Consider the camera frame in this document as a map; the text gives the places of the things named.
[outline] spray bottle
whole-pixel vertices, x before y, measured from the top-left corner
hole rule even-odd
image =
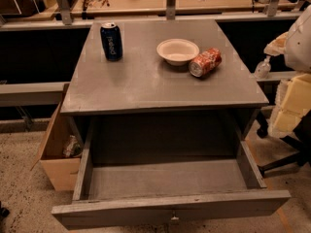
[[[266,58],[257,65],[257,68],[254,73],[254,76],[256,78],[266,79],[271,70],[270,57],[271,57],[270,55],[267,55]]]

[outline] can lying on its side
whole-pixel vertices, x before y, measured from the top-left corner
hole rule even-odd
[[[100,36],[106,58],[110,61],[120,60],[123,49],[119,27],[113,22],[104,23],[100,27]]]
[[[216,48],[210,48],[194,58],[189,64],[189,69],[192,75],[202,77],[219,66],[221,62],[221,52]]]

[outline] cardboard box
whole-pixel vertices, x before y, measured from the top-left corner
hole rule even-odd
[[[73,133],[67,117],[59,113],[60,106],[61,104],[57,106],[52,115],[35,164],[38,161],[41,163],[55,190],[74,190],[81,159],[62,156],[63,147]]]

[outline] bowl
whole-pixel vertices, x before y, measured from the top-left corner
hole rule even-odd
[[[161,42],[156,51],[173,66],[182,66],[199,54],[198,46],[184,39],[170,39]]]

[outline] concrete floor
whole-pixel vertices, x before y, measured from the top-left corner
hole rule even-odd
[[[72,192],[55,192],[44,170],[37,164],[30,171],[47,120],[36,120],[30,132],[22,121],[0,121],[0,200],[10,210],[0,219],[0,233],[68,232],[51,215],[52,206],[71,203]],[[295,152],[276,138],[260,139],[255,122],[248,143],[258,164]],[[311,232],[311,168],[296,164],[270,171],[265,182],[270,189],[286,189],[292,198],[272,216],[181,222],[179,225],[110,227],[71,232],[105,233],[217,233],[217,232]]]

